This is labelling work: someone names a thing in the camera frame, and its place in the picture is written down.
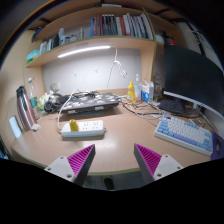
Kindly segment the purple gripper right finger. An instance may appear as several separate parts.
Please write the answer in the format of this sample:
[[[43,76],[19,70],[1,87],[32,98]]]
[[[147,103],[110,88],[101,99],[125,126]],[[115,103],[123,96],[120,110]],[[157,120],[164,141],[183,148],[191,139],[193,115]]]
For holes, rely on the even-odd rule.
[[[183,168],[170,155],[160,155],[139,144],[134,144],[134,155],[145,184],[150,184]]]

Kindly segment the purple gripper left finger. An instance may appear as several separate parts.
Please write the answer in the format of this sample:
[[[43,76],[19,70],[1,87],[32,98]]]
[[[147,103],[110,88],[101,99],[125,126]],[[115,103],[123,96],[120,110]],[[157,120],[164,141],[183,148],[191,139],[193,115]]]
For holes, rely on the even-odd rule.
[[[95,145],[90,145],[68,157],[59,156],[45,171],[82,186],[95,154]]]

